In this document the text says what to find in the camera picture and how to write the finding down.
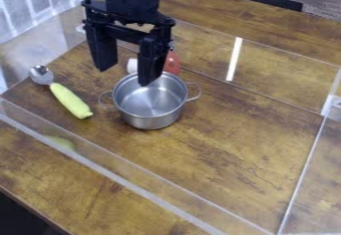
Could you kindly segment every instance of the wooden table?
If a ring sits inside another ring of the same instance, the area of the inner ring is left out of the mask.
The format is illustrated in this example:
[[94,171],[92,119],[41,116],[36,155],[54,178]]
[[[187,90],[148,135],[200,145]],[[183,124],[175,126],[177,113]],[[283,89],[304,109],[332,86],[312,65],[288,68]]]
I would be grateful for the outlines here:
[[[327,27],[335,27],[335,23],[316,19],[304,28],[308,17],[294,12],[240,0],[200,1],[201,7],[197,0],[163,0],[161,9],[200,26],[287,50],[296,49],[303,55],[312,50],[315,58],[339,61],[336,47],[324,39]],[[264,11],[252,14],[256,9],[260,11],[259,7]],[[272,18],[283,18],[287,24],[282,24],[283,20],[270,20],[268,13]],[[219,63],[213,63],[209,68],[181,70],[183,79],[200,85],[201,97],[185,105],[180,120],[161,130],[134,130],[117,114],[97,105],[98,93],[109,90],[125,74],[124,64],[133,55],[120,48],[120,64],[101,74],[92,66],[88,47],[82,44],[49,65],[56,81],[77,93],[94,111],[86,120],[76,120],[48,89],[29,80],[2,98],[275,233],[322,117],[315,111],[284,105],[223,83],[211,74],[213,69],[219,70]],[[323,73],[330,76],[334,69],[326,67]],[[204,233],[2,122],[0,129],[3,135],[0,138],[1,188],[68,232]]]

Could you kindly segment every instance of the pot handle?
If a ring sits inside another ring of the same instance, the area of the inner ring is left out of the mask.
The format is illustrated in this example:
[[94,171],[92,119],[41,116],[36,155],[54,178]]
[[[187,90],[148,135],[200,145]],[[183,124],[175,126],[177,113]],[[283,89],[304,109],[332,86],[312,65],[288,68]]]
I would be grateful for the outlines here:
[[189,102],[189,101],[193,101],[199,98],[199,96],[200,96],[200,87],[196,83],[185,83],[185,84],[187,85],[195,85],[195,87],[196,87],[196,96],[185,99],[185,101]]
[[100,107],[104,109],[104,110],[109,110],[109,111],[117,111],[118,109],[117,109],[117,107],[108,107],[106,105],[104,105],[102,104],[102,102],[101,102],[101,98],[102,98],[102,96],[104,95],[106,95],[106,94],[110,94],[112,92],[102,92],[101,94],[100,94],[100,96],[98,96],[98,105],[100,105]]

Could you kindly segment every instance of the metal spoon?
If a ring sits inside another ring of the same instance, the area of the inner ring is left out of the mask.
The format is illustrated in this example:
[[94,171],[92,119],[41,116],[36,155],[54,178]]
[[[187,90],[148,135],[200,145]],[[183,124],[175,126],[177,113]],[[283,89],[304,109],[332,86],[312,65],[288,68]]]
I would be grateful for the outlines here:
[[34,66],[29,70],[29,77],[36,84],[49,86],[52,94],[74,117],[84,119],[93,114],[81,99],[64,86],[53,83],[53,73],[46,67]]

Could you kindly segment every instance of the pot rim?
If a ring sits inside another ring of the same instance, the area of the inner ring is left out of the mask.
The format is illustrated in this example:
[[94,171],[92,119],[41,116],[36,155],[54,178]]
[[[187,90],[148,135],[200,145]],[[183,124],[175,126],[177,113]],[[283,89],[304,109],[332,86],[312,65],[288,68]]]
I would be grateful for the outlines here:
[[161,115],[153,116],[153,117],[143,117],[143,116],[138,116],[138,115],[136,115],[136,114],[132,114],[132,113],[124,111],[124,109],[120,107],[120,105],[118,105],[117,102],[116,102],[116,91],[117,91],[120,85],[121,85],[126,80],[129,80],[129,79],[137,77],[137,73],[132,73],[132,74],[124,76],[124,77],[118,80],[118,82],[116,83],[116,85],[114,85],[114,87],[113,87],[113,90],[112,90],[112,100],[113,100],[114,106],[117,107],[117,109],[118,109],[118,111],[120,111],[121,113],[124,113],[124,114],[132,116],[133,118],[161,118],[161,117],[165,117],[165,116],[168,116],[169,114],[172,114],[175,111],[177,111],[177,110],[183,107],[183,105],[184,105],[184,103],[185,103],[185,99],[187,99],[187,86],[185,86],[184,81],[180,79],[180,77],[177,77],[176,75],[173,75],[172,73],[168,73],[168,72],[163,72],[163,74],[160,75],[160,77],[161,77],[161,76],[167,76],[167,77],[173,78],[176,81],[179,81],[180,85],[181,85],[183,88],[184,88],[183,100],[181,100],[180,104],[176,106],[176,108],[172,109],[169,112],[167,112],[167,113],[164,113],[164,114],[161,114]]

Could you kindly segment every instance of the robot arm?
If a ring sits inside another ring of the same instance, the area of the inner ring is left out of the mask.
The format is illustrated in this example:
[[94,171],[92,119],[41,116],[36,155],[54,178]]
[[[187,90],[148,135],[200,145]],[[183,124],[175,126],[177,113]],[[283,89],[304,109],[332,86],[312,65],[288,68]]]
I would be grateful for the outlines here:
[[[140,46],[138,84],[147,86],[163,73],[171,48],[172,18],[157,12],[160,0],[84,0],[84,30],[96,68],[102,72],[117,63],[117,40]],[[145,33],[118,26],[152,24]]]

